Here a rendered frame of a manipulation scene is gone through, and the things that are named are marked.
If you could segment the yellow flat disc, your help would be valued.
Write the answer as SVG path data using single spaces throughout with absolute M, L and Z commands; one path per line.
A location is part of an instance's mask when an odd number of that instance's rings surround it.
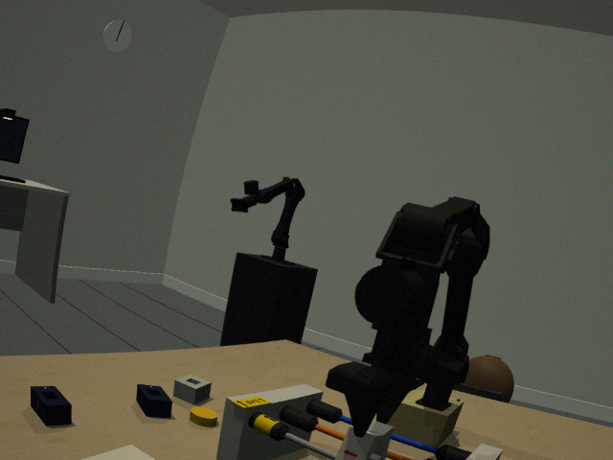
M 191 408 L 190 420 L 199 426 L 216 426 L 217 414 L 204 407 Z

